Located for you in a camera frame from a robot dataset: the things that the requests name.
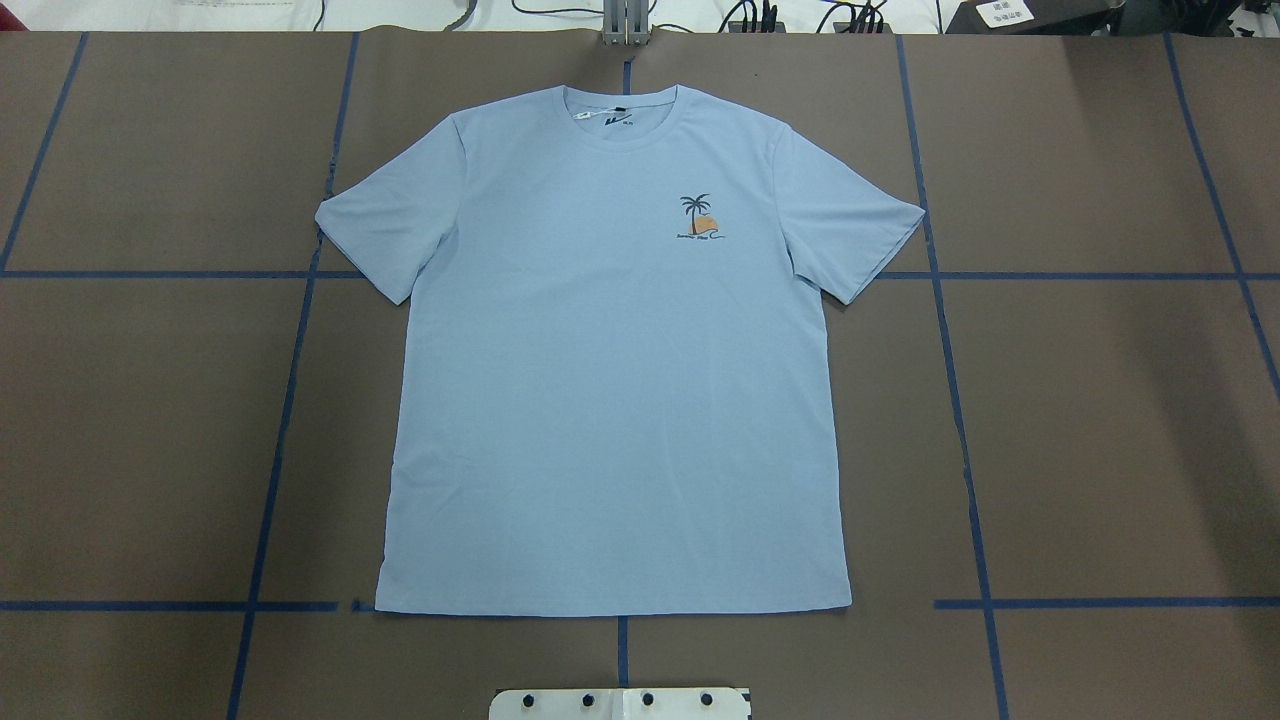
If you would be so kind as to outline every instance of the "printed graphic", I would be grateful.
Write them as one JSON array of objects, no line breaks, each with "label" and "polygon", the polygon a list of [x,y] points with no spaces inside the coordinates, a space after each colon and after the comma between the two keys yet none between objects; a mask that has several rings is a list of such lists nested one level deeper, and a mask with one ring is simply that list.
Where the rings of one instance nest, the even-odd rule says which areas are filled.
[{"label": "printed graphic", "polygon": [[718,240],[723,237],[719,234],[719,224],[716,223],[716,218],[707,214],[712,204],[703,199],[709,195],[709,192],[704,192],[698,197],[685,195],[680,199],[685,205],[685,213],[689,215],[689,232],[678,233],[676,237],[694,240]]}]

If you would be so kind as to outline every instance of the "palm tree graphic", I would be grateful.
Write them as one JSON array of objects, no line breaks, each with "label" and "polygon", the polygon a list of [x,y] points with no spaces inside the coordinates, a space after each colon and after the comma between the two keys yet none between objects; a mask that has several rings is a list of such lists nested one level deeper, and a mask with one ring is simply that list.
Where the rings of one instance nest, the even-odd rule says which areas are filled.
[{"label": "palm tree graphic", "polygon": [[704,192],[698,197],[689,197],[687,195],[685,195],[680,199],[685,204],[685,211],[689,213],[689,232],[692,234],[698,234],[698,227],[694,224],[695,219],[694,213],[698,213],[699,215],[705,215],[707,210],[709,210],[712,206],[710,202],[703,200],[703,197],[707,197],[708,195],[710,193]]}]

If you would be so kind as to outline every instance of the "sleeve hem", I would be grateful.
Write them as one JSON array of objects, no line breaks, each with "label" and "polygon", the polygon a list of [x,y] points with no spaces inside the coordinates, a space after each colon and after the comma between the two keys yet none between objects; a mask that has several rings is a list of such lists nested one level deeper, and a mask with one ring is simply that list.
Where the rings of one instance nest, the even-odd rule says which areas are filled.
[{"label": "sleeve hem", "polygon": [[387,297],[387,300],[390,300],[392,304],[394,304],[394,305],[399,305],[399,304],[404,302],[404,300],[408,299],[410,293],[407,293],[407,292],[406,293],[401,293],[401,292],[398,292],[397,288],[392,288],[390,286],[388,286],[387,281],[383,279],[381,277],[379,277],[376,274],[370,274],[369,269],[365,266],[365,264],[360,259],[358,254],[349,252],[347,250],[347,247],[344,247],[343,241],[338,240],[338,237],[334,236],[334,232],[332,231],[332,225],[326,227],[325,220],[323,219],[323,215],[324,215],[324,206],[321,205],[320,210],[316,213],[316,224],[320,225],[320,229],[324,232],[324,236],[326,238],[329,238],[329,242],[332,242],[333,246],[337,247],[338,251],[342,252],[342,255],[347,260],[349,260],[351,264],[355,265],[357,270],[360,270],[360,274],[365,275],[365,279],[367,279],[370,283],[372,283],[372,286],[375,288],[378,288],[378,292],[383,293]]},{"label": "sleeve hem", "polygon": [[906,245],[906,241],[910,240],[913,234],[915,234],[916,228],[919,228],[920,223],[923,222],[924,222],[924,210],[920,210],[919,214],[915,217],[915,219],[911,222],[911,224],[906,228],[906,231],[902,232],[902,234],[900,234],[897,240],[893,241],[893,245],[884,251],[881,259],[876,263],[876,268],[872,269],[870,273],[867,273],[867,277],[863,278],[863,282],[858,283],[858,286],[850,290],[840,292],[838,295],[832,293],[836,296],[836,300],[838,300],[841,305],[849,305],[850,302],[854,301],[855,297],[861,295],[861,292],[867,290],[867,286],[869,286],[872,281],[876,279],[876,275],[878,275],[879,272],[883,270],[884,266],[888,265],[891,260],[893,260],[897,252],[902,250],[902,246]]}]

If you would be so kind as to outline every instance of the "metal bracket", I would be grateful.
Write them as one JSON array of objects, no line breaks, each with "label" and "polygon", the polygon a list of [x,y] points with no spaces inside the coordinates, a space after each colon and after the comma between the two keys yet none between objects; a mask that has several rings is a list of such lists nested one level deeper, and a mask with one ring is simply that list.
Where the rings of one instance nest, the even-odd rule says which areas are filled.
[{"label": "metal bracket", "polygon": [[489,720],[750,719],[745,688],[502,691],[489,705]]},{"label": "metal bracket", "polygon": [[649,0],[604,0],[604,44],[648,45]]}]

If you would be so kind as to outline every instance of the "black device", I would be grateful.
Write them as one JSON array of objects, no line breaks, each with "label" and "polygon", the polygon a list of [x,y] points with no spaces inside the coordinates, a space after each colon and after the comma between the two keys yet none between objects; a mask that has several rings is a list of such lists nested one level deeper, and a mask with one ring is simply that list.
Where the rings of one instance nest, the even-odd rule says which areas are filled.
[{"label": "black device", "polygon": [[947,35],[1092,35],[1120,18],[1125,0],[1023,0],[1034,19],[987,27],[978,5],[961,3],[947,26]]}]

